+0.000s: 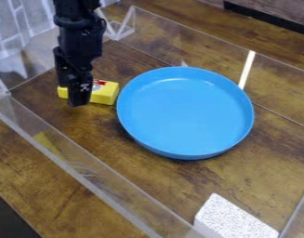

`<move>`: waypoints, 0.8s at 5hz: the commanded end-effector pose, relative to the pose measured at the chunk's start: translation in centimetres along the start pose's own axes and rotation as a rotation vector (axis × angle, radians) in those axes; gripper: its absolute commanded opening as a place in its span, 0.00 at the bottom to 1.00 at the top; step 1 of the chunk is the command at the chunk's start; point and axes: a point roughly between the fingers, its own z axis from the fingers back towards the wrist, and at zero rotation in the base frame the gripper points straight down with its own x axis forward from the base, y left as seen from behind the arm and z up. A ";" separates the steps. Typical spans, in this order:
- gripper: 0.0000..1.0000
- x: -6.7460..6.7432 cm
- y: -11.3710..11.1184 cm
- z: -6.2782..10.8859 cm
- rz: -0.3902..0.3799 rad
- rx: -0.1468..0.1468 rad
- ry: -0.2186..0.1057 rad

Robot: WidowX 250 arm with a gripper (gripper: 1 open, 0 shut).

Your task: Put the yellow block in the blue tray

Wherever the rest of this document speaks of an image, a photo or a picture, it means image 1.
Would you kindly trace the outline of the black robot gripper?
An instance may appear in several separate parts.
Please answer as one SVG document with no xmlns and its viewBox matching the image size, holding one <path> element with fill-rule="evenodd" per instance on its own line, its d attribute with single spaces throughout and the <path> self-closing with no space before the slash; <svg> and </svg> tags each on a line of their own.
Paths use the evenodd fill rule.
<svg viewBox="0 0 304 238">
<path fill-rule="evenodd" d="M 95 12 L 100 0 L 54 0 L 54 5 L 54 22 L 60 29 L 59 45 L 52 50 L 59 86 L 68 88 L 68 104 L 78 107 L 91 99 L 94 76 L 87 71 L 102 56 L 107 22 Z M 86 73 L 70 74 L 71 69 Z"/>
</svg>

